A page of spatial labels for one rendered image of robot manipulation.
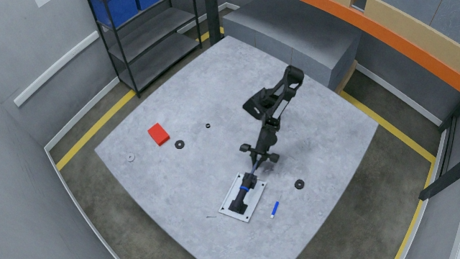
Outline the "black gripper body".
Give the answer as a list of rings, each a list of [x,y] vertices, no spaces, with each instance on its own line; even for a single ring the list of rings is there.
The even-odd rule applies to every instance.
[[[244,153],[249,151],[251,152],[250,155],[255,156],[256,154],[258,154],[258,155],[261,155],[262,158],[265,160],[269,158],[271,162],[277,163],[280,156],[275,153],[272,153],[272,154],[267,153],[267,149],[268,149],[268,146],[265,144],[265,142],[262,139],[258,137],[255,149],[252,148],[251,145],[244,143],[240,146],[239,151],[242,151]]]

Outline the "red rectangular block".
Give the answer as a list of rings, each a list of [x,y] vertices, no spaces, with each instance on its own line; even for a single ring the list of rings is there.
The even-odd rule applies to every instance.
[[[166,131],[160,126],[159,123],[152,126],[150,129],[147,130],[153,140],[161,146],[167,140],[170,139],[170,136]]]

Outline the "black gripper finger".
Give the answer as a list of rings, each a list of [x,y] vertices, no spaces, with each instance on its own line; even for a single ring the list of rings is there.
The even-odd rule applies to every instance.
[[[254,164],[255,164],[255,162],[256,162],[256,160],[257,160],[258,154],[256,154],[255,156],[253,156],[253,155],[249,155],[249,156],[251,156],[251,159],[252,159],[252,168],[253,168],[253,166],[254,166]]]
[[[260,166],[260,164],[261,164],[263,161],[266,161],[266,160],[263,159],[263,158],[261,157],[261,158],[259,159],[258,164],[257,164],[256,170],[258,169],[258,167]]]

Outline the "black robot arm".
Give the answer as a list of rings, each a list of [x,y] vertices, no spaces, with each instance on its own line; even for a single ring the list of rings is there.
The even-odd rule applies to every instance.
[[[304,76],[301,69],[289,65],[285,69],[283,79],[281,79],[274,88],[262,89],[262,93],[257,102],[265,108],[267,108],[270,103],[274,104],[272,108],[269,108],[266,113],[263,114],[262,127],[259,132],[259,138],[263,139],[266,145],[269,146],[267,152],[270,146],[277,143],[276,132],[279,132],[280,129],[280,115],[285,110],[290,100],[295,97],[297,90],[303,85]],[[290,87],[292,84],[298,85],[292,88]]]

